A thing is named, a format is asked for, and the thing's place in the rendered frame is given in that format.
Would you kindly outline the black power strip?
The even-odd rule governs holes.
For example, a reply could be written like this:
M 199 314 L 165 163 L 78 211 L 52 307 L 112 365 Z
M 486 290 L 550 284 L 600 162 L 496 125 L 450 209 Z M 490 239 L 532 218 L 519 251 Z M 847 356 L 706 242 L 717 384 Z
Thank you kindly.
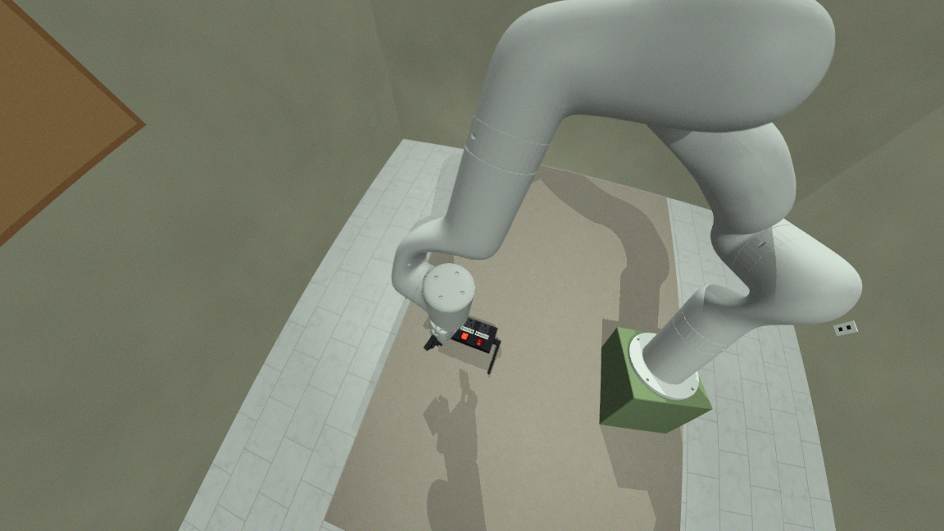
M 478 348 L 482 352 L 489 354 L 492 345 L 497 345 L 487 374 L 491 373 L 493 361 L 495 361 L 498 348 L 501 346 L 501 340 L 494 339 L 497 333 L 496 327 L 489 324 L 470 319 L 451 337 L 452 340 L 467 346 Z

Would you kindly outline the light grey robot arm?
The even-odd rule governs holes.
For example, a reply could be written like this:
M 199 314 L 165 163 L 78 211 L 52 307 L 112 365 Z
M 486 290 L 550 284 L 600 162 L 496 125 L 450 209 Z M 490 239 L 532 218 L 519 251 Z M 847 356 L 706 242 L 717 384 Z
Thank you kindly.
M 493 51 L 447 214 L 399 243 L 393 287 L 436 331 L 461 328 L 473 276 L 427 252 L 493 256 L 561 120 L 588 115 L 662 140 L 706 196 L 714 251 L 750 289 L 706 285 L 658 334 L 633 338 L 629 362 L 650 390 L 687 399 L 697 371 L 753 329 L 840 319 L 862 280 L 784 219 L 797 184 L 772 123 L 818 87 L 835 47 L 815 0 L 564 0 L 526 12 Z

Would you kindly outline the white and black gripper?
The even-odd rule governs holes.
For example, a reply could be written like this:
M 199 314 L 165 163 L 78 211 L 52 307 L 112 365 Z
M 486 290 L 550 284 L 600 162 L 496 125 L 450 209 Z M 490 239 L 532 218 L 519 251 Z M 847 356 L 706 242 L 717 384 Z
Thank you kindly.
M 457 330 L 457 331 L 452 331 L 452 332 L 445 332 L 445 331 L 438 332 L 435 329 L 436 326 L 437 325 L 435 325 L 433 322 L 430 321 L 429 332 L 431 336 L 430 336 L 429 341 L 426 343 L 426 345 L 424 345 L 424 348 L 426 348 L 426 351 L 428 351 L 430 348 L 434 348 L 435 346 L 438 346 L 438 345 L 442 346 L 443 344 L 446 344 L 449 340 L 451 340 L 451 337 L 458 331 Z

